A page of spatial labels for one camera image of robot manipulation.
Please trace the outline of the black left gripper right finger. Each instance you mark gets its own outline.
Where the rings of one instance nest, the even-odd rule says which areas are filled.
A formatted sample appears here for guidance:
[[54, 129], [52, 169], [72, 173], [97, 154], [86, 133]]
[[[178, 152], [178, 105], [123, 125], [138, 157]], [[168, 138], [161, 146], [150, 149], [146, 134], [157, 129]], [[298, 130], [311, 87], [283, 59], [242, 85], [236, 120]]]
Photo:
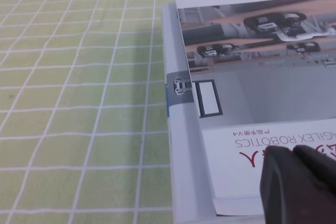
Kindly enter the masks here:
[[297, 145], [292, 194], [299, 200], [335, 200], [335, 160], [314, 148]]

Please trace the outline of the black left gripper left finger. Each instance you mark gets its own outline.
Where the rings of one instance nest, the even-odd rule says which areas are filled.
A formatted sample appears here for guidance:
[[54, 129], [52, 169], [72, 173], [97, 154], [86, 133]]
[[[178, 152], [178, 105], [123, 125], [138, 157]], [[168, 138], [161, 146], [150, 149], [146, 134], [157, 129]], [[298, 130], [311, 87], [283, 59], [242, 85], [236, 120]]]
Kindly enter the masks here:
[[299, 200], [292, 194], [295, 158], [286, 147], [265, 150], [260, 195], [266, 223], [335, 223], [335, 200]]

